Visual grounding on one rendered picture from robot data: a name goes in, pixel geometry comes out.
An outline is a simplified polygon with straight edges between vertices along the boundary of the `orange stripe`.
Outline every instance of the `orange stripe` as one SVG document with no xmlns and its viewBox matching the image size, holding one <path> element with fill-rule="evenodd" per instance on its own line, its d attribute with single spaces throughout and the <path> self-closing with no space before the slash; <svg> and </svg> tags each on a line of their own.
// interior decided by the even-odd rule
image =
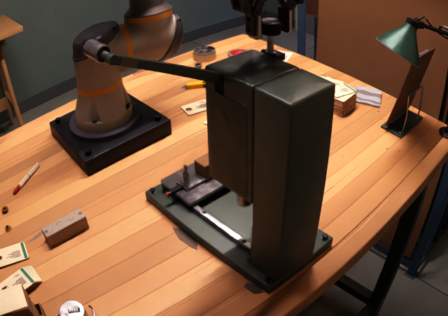
<svg viewBox="0 0 448 316">
<path fill-rule="evenodd" d="M 82 95 L 83 97 L 101 97 L 102 95 L 109 94 L 110 92 L 113 92 L 117 88 L 119 88 L 123 84 L 123 79 L 120 79 L 116 84 L 112 85 L 111 87 L 104 88 L 103 90 L 94 90 L 92 92 L 85 92 L 84 90 L 80 90 L 78 88 L 78 94 Z"/>
<path fill-rule="evenodd" d="M 163 18 L 169 17 L 173 14 L 173 9 L 169 9 L 168 11 L 164 13 L 159 13 L 157 15 L 152 15 L 148 17 L 141 17 L 141 18 L 125 18 L 125 23 L 127 24 L 141 24 L 141 23 L 147 23 L 147 22 L 154 22 L 155 20 L 161 20 Z"/>
<path fill-rule="evenodd" d="M 120 29 L 121 32 L 123 33 L 123 36 L 125 36 L 127 56 L 134 57 L 134 46 L 132 45 L 131 34 L 129 33 L 129 30 L 126 28 L 126 25 L 124 24 L 120 25 Z"/>
</svg>

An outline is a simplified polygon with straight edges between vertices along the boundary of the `yellow marker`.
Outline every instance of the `yellow marker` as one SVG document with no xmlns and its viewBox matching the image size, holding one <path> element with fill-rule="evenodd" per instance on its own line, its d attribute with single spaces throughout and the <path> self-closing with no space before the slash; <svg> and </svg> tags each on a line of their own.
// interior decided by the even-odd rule
<svg viewBox="0 0 448 316">
<path fill-rule="evenodd" d="M 194 90 L 195 88 L 204 88 L 205 87 L 205 81 L 195 81 L 194 83 L 186 83 L 185 86 L 182 88 L 185 88 L 186 90 Z"/>
</svg>

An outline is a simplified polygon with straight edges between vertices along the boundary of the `red pen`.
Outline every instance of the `red pen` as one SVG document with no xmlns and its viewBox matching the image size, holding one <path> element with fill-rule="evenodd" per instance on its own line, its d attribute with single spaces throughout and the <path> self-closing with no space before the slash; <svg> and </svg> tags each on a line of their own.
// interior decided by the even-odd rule
<svg viewBox="0 0 448 316">
<path fill-rule="evenodd" d="M 23 177 L 23 179 L 20 181 L 19 185 L 17 185 L 14 189 L 13 195 L 15 195 L 19 190 L 24 186 L 24 184 L 27 182 L 27 180 L 33 175 L 33 173 L 36 172 L 37 169 L 39 169 L 41 165 L 39 163 L 36 163 L 35 166 Z"/>
</svg>

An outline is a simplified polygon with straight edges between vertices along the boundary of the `wooden stool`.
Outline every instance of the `wooden stool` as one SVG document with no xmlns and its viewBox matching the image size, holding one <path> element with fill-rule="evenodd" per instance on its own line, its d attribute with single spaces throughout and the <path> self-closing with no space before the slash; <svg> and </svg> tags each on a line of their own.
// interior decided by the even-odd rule
<svg viewBox="0 0 448 316">
<path fill-rule="evenodd" d="M 0 88 L 3 97 L 0 99 L 0 111 L 8 111 L 9 122 L 14 125 L 13 112 L 11 111 L 11 106 L 14 108 L 15 115 L 17 116 L 17 121 L 19 121 L 19 126 L 23 125 L 22 115 L 20 114 L 19 105 L 15 99 L 13 84 L 11 83 L 11 78 L 9 76 L 8 67 L 6 66 L 5 56 L 3 53 L 2 46 L 6 44 L 5 39 L 14 36 L 23 31 L 23 26 L 14 22 L 12 19 L 7 18 L 5 15 L 0 15 Z"/>
</svg>

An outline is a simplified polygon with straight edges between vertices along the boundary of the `wooden tabletop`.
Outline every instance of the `wooden tabletop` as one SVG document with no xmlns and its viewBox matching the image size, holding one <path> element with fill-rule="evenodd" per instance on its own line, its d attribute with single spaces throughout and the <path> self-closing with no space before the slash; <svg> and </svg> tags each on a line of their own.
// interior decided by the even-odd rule
<svg viewBox="0 0 448 316">
<path fill-rule="evenodd" d="M 240 35 L 212 44 L 217 60 L 235 48 L 261 50 L 264 41 Z M 169 62 L 193 66 L 192 53 Z M 294 54 L 291 64 L 317 75 L 367 84 Z M 331 250 L 272 294 L 253 294 L 248 282 L 201 245 L 181 242 L 176 226 L 146 201 L 161 178 L 207 153 L 206 113 L 181 106 L 205 98 L 205 89 L 181 88 L 188 78 L 137 72 L 124 79 L 129 93 L 171 118 L 172 135 L 87 177 L 50 133 L 49 122 L 75 109 L 70 102 L 0 137 L 0 247 L 25 241 L 29 259 L 0 269 L 0 282 L 33 266 L 43 283 L 31 293 L 47 315 L 68 300 L 107 315 L 297 315 L 352 267 L 395 223 L 448 159 L 443 126 L 423 120 L 403 139 L 381 129 L 395 98 L 379 109 L 357 104 L 334 116 L 330 160 L 319 228 L 333 236 Z M 13 197 L 36 163 L 41 167 Z M 50 249 L 43 226 L 82 209 L 90 228 Z M 13 227 L 5 233 L 4 226 Z"/>
<path fill-rule="evenodd" d="M 23 26 L 14 22 L 12 19 L 5 15 L 0 15 L 0 41 L 7 39 L 8 37 L 19 34 L 23 31 Z"/>
</svg>

